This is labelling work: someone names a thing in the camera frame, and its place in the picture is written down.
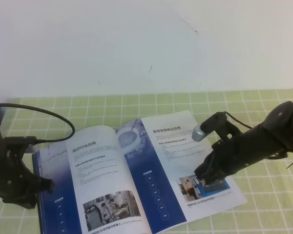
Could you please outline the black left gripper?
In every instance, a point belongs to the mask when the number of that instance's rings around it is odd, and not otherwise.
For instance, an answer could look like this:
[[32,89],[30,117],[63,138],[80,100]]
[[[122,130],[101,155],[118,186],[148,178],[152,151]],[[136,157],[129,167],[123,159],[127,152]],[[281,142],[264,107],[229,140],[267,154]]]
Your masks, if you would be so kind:
[[0,132],[0,198],[4,203],[34,209],[36,193],[54,191],[54,181],[33,174],[23,163],[29,145],[36,144],[34,136],[2,137]]

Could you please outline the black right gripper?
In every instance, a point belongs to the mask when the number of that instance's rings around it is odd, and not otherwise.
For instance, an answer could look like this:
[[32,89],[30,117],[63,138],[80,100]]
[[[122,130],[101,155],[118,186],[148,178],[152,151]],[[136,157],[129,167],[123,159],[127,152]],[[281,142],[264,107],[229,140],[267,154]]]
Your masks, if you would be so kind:
[[234,146],[234,141],[244,134],[229,132],[227,137],[220,137],[212,144],[212,152],[194,171],[202,187],[209,186],[216,180],[223,180],[249,166],[248,161],[237,155],[238,150]]

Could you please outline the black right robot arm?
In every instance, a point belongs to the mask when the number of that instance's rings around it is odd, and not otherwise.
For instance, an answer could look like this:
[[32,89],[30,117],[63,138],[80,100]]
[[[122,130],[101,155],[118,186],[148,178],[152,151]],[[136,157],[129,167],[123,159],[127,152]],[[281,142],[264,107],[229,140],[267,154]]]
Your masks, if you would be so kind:
[[220,140],[194,171],[206,184],[264,159],[283,159],[293,153],[293,102],[278,105],[262,123],[244,133],[228,121],[226,112],[217,112],[194,128],[192,138],[199,142],[212,132]]

